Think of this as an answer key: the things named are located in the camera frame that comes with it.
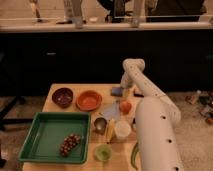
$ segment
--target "orange plate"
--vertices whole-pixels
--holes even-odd
[[[102,96],[99,93],[93,90],[87,90],[78,96],[76,105],[82,111],[91,111],[98,108],[101,102]]]

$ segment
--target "floor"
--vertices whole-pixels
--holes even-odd
[[[174,129],[185,171],[212,171],[213,168],[213,125],[208,125],[199,111],[200,103],[194,105],[185,101],[186,96],[194,92],[169,92],[170,98],[182,112],[182,120]],[[33,117],[42,111],[44,96],[25,97],[27,103],[17,104],[7,117]],[[11,97],[0,98],[0,109]],[[7,160],[3,171],[21,171],[22,163],[18,154],[29,130],[30,124],[10,125],[0,132],[2,140],[2,158]]]
[[[33,118],[37,112],[42,111],[45,97],[34,96],[25,97],[25,99],[26,103],[24,105],[17,103],[6,118]],[[11,100],[12,97],[0,97],[0,109]],[[18,154],[30,128],[30,123],[6,125],[5,128],[5,131],[0,131],[0,140],[1,155],[7,162],[5,167],[3,169],[0,168],[0,170],[21,171],[22,163],[18,161]]]

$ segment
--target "green tray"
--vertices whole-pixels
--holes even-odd
[[[40,112],[37,113],[19,154],[23,162],[82,164],[87,159],[89,113]],[[81,142],[67,157],[60,155],[60,146],[65,137],[74,133]]]

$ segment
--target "bowl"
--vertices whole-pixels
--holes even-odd
[[[82,111],[92,111],[97,109],[102,102],[102,96],[93,90],[82,92],[76,100],[77,107]]]
[[[72,103],[73,91],[69,88],[59,88],[53,93],[52,100],[61,108],[67,108]]]
[[[110,159],[112,150],[109,145],[101,144],[95,148],[95,157],[99,161],[106,162]]]

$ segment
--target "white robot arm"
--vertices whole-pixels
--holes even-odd
[[[135,83],[144,95],[135,113],[142,170],[184,171],[172,128],[181,119],[180,110],[142,73],[142,59],[126,59],[123,68],[121,87]]]

